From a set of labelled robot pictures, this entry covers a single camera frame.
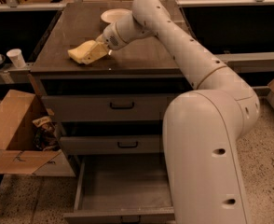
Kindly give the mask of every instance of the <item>closed drawer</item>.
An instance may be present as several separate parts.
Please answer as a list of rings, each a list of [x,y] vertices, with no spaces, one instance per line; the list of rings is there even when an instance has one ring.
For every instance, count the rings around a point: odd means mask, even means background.
[[[53,121],[162,119],[169,96],[45,96]]]
[[[166,223],[174,220],[164,156],[85,156],[68,223]]]
[[[62,137],[61,147],[68,155],[159,153],[161,135]]]

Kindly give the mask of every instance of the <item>yellow object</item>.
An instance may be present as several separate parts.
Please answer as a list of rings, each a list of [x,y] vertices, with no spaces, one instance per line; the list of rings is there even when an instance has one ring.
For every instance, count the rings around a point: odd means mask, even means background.
[[[89,64],[108,54],[108,47],[103,42],[87,41],[75,49],[69,49],[69,57],[77,63]]]

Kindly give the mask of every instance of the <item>concrete floor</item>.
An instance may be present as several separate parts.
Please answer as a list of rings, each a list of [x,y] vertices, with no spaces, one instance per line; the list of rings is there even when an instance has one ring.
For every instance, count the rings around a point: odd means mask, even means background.
[[[240,165],[253,224],[274,224],[274,111],[261,98],[261,116],[238,141]],[[5,175],[0,187],[0,224],[66,223],[76,178]]]

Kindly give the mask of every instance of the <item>white robotic arm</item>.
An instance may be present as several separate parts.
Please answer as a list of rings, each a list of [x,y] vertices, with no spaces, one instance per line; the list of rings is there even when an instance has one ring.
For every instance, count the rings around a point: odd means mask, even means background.
[[[121,49],[150,35],[194,89],[171,102],[163,121],[176,223],[251,223],[235,144],[258,119],[255,92],[178,27],[158,0],[134,0],[132,14],[109,25],[98,41]]]

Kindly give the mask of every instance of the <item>white cup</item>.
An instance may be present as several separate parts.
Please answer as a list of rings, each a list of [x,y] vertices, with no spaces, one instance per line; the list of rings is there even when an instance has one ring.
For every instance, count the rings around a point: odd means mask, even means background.
[[[26,66],[22,51],[20,49],[11,49],[7,52],[7,57],[13,62],[16,68],[23,68]]]

